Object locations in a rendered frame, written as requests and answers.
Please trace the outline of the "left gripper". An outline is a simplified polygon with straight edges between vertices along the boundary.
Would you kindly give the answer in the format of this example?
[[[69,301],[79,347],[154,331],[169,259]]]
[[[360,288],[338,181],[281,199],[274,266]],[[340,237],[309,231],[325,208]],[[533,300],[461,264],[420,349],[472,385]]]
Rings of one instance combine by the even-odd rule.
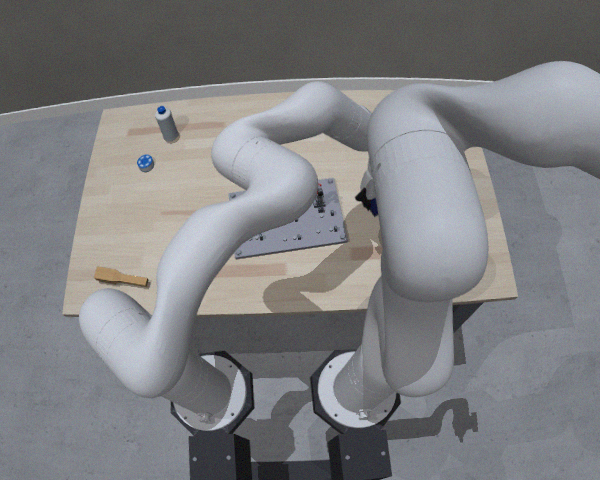
[[[375,191],[374,191],[374,185],[373,185],[373,178],[370,175],[368,169],[365,171],[365,173],[363,175],[360,189],[361,189],[361,191],[355,196],[355,199],[357,201],[363,202],[364,208],[367,208],[367,210],[369,211],[371,208],[371,199],[374,199],[376,197],[375,197]]]

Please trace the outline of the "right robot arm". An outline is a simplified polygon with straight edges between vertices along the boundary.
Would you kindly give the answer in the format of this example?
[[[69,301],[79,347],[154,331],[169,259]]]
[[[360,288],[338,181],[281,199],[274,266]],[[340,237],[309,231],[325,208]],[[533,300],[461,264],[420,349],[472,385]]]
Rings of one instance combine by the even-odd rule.
[[[332,359],[318,381],[325,412],[351,428],[383,420],[396,392],[427,396],[451,377],[453,298],[481,281],[488,261],[465,150],[600,179],[600,74],[554,61],[482,85],[406,85],[374,109],[367,146],[381,276],[361,345]]]

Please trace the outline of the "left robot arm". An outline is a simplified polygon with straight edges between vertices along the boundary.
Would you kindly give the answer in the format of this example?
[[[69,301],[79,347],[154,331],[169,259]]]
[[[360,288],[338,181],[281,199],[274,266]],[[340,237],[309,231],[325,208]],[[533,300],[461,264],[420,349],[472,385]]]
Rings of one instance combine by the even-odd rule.
[[[239,416],[247,395],[239,368],[224,357],[203,359],[190,349],[200,304],[243,243],[297,220],[313,204],[314,167],[281,144],[324,132],[367,152],[370,114],[334,86],[316,81],[217,136],[214,167],[246,192],[196,210],[181,226],[157,268],[153,315],[111,288],[92,293],[80,309],[85,339],[129,391],[174,402],[179,417],[198,430],[224,428]]]

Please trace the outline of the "grey bottle with blue cap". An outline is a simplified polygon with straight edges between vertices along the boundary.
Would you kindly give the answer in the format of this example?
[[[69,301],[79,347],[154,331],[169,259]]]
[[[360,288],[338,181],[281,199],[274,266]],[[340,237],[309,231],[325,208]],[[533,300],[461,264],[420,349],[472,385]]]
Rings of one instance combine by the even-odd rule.
[[[161,133],[164,140],[173,141],[178,137],[178,130],[176,128],[171,110],[164,106],[160,106],[155,113],[155,118],[160,127]]]

